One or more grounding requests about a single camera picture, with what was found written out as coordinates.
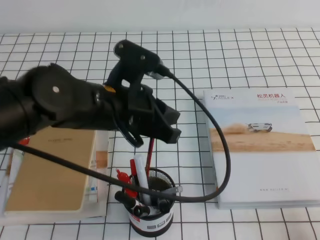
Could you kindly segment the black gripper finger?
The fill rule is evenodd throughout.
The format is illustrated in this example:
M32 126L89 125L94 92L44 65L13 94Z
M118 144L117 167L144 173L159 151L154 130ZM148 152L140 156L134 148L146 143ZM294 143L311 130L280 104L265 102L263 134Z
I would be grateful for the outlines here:
M162 100L159 101L159 109L161 114L163 115L164 119L169 125L175 125L178 122L178 119L180 117L180 113L173 109L172 107L168 106L165 102Z
M166 144L176 144L181 135L181 130L169 125L160 111L160 99L154 102L154 114L151 123L150 137L161 140Z

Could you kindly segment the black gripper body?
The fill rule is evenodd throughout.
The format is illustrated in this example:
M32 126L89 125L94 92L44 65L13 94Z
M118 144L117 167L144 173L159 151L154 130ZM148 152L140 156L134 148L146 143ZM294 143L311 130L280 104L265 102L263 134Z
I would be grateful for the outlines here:
M141 147L139 122L154 114L152 89L142 85L145 71L118 61L100 89L102 130L117 130L134 147Z

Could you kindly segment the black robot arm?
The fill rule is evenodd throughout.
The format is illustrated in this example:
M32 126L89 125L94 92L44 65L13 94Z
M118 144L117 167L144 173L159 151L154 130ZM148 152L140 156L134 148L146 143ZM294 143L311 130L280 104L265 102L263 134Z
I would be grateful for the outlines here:
M52 63L19 79L0 79L0 146L17 143L47 127L119 131L135 147L143 137L175 144L180 113L141 83L144 71L122 62L104 84L77 79Z

